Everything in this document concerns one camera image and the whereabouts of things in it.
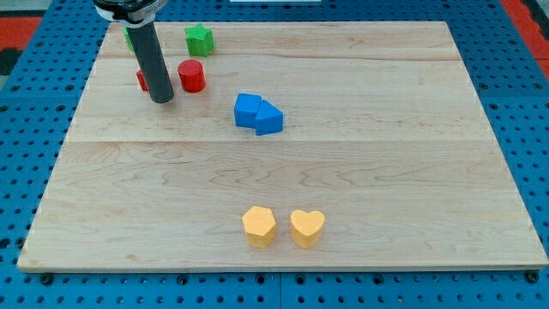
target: blue pegboard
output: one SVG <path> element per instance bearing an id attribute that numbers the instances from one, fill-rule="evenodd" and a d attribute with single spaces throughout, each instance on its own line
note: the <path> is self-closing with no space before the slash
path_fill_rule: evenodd
<path id="1" fill-rule="evenodd" d="M 549 84 L 496 0 L 171 0 L 159 21 L 447 21 L 544 247 Z M 549 272 L 29 275 L 16 267 L 107 28 L 54 0 L 0 92 L 0 307 L 549 307 Z"/>

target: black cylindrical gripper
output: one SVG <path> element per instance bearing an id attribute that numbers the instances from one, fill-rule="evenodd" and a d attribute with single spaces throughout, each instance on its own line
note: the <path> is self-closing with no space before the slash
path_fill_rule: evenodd
<path id="1" fill-rule="evenodd" d="M 173 88 L 154 23 L 138 28 L 128 28 L 128 36 L 136 53 L 137 62 L 145 77 L 151 100 L 166 103 L 173 98 Z"/>

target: green block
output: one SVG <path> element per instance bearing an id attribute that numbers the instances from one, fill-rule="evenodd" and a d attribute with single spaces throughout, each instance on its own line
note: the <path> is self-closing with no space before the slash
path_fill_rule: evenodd
<path id="1" fill-rule="evenodd" d="M 187 42 L 189 56 L 207 57 L 214 49 L 212 30 L 204 27 L 202 24 L 187 27 L 185 33 L 187 34 L 185 41 Z"/>
<path id="2" fill-rule="evenodd" d="M 133 52 L 134 46 L 131 44 L 130 36 L 128 35 L 128 29 L 126 29 L 126 27 L 122 27 L 122 32 L 124 33 L 124 37 L 126 38 L 126 44 L 128 44 L 128 48 Z"/>

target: wood grain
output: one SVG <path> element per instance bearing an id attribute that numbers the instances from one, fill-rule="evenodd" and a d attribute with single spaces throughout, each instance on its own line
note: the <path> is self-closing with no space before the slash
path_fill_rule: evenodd
<path id="1" fill-rule="evenodd" d="M 207 23 L 186 94 L 183 28 L 158 23 L 175 101 L 157 105 L 111 25 L 22 250 L 30 272 L 510 270 L 546 254 L 443 22 Z M 285 130 L 237 128 L 239 92 Z M 276 241 L 240 217 L 270 207 Z M 326 215 L 309 250 L 295 209 Z"/>

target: yellow block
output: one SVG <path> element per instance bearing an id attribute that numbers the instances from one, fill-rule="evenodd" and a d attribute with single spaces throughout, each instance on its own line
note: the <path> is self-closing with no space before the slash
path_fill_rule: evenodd
<path id="1" fill-rule="evenodd" d="M 295 210 L 290 215 L 290 234 L 293 240 L 303 248 L 314 246 L 323 234 L 324 214 L 320 211 L 306 213 Z"/>
<path id="2" fill-rule="evenodd" d="M 254 206 L 242 216 L 248 245 L 266 248 L 276 238 L 276 221 L 273 211 Z"/>

